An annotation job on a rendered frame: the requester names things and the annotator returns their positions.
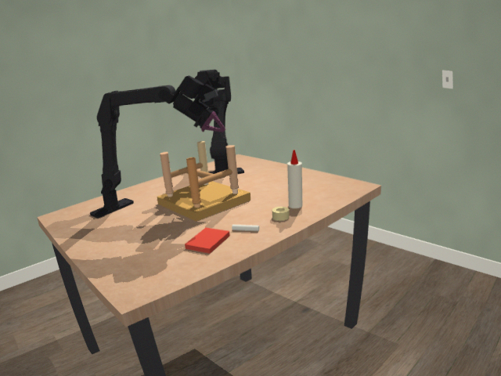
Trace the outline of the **red flat block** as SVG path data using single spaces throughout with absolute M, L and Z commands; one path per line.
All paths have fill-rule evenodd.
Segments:
M 205 228 L 185 243 L 185 247 L 189 250 L 210 254 L 229 236 L 229 231 Z

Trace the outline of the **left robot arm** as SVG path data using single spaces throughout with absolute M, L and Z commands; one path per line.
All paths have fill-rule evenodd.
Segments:
M 197 72 L 197 76 L 195 77 L 195 79 L 198 79 L 198 81 L 202 82 L 204 85 L 208 84 L 212 86 L 214 89 L 218 89 L 218 87 L 225 88 L 216 90 L 218 96 L 211 98 L 207 102 L 204 103 L 201 101 L 206 105 L 216 104 L 218 108 L 218 118 L 225 127 L 225 112 L 227 104 L 229 104 L 229 102 L 231 101 L 230 82 L 229 82 L 229 76 L 222 77 L 220 76 L 219 72 L 216 71 L 217 70 L 200 70 L 200 72 Z M 211 139 L 210 154 L 211 154 L 211 159 L 214 159 L 215 170 L 208 173 L 215 174 L 228 169 L 228 161 L 226 154 L 227 146 L 228 143 L 225 136 L 225 132 L 213 132 L 213 136 Z

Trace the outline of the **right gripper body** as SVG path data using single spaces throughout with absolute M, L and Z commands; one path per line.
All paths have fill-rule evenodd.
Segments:
M 191 104 L 192 104 L 192 103 L 191 103 Z M 191 105 L 191 104 L 190 104 L 190 105 Z M 210 108 L 210 107 L 207 107 L 207 108 L 206 108 L 206 109 L 202 112 L 202 114 L 198 117 L 197 115 L 195 115 L 193 112 L 191 112 L 191 111 L 189 110 L 190 105 L 189 105 L 189 106 L 187 107 L 187 109 L 186 109 L 185 116 L 187 116 L 188 118 L 191 118 L 191 119 L 192 119 L 192 120 L 194 120 L 194 121 L 196 121 L 196 120 L 197 120 L 197 121 L 196 121 L 196 123 L 194 124 L 194 126 L 195 126 L 195 127 L 197 127 L 198 125 L 199 125 L 199 126 L 201 126 L 201 125 L 203 126 L 203 125 L 204 125 L 204 123 L 205 123 L 204 121 L 206 121 L 206 120 L 207 120 L 207 118 L 208 118 L 209 114 L 211 114 L 211 113 L 213 112 L 213 110 L 211 110 L 211 108 Z M 198 118 L 198 119 L 197 119 L 197 118 Z M 206 119 L 205 119 L 205 118 L 206 118 Z M 199 124 L 198 124 L 198 122 L 199 122 Z M 202 126 L 201 126 L 200 128 L 202 128 Z

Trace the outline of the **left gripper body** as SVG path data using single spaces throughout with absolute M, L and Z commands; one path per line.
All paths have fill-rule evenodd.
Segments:
M 218 116 L 218 108 L 216 107 L 215 104 L 211 104 L 211 105 L 207 105 L 207 106 L 209 106 L 211 108 L 211 110 L 213 110 Z M 215 108 L 217 108 L 217 109 L 215 109 Z

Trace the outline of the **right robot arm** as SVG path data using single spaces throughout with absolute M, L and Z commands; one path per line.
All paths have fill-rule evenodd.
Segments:
M 104 205 L 102 208 L 91 211 L 91 216 L 98 219 L 104 215 L 108 215 L 134 204 L 134 201 L 128 198 L 118 201 L 117 191 L 115 190 L 121 183 L 121 170 L 119 170 L 117 164 L 116 146 L 117 123 L 120 115 L 119 106 L 137 103 L 166 102 L 173 103 L 173 107 L 184 114 L 187 107 L 192 103 L 189 110 L 199 117 L 203 110 L 208 107 L 202 102 L 206 102 L 210 100 L 210 98 L 218 96 L 216 89 L 214 90 L 214 88 L 208 84 L 204 85 L 191 76 L 186 76 L 176 91 L 171 85 L 162 85 L 160 87 L 161 88 L 151 87 L 120 92 L 113 91 L 104 94 L 97 114 L 103 148 L 103 173 L 101 175 L 103 188 L 101 194 L 103 195 Z M 192 98 L 195 100 L 192 101 Z

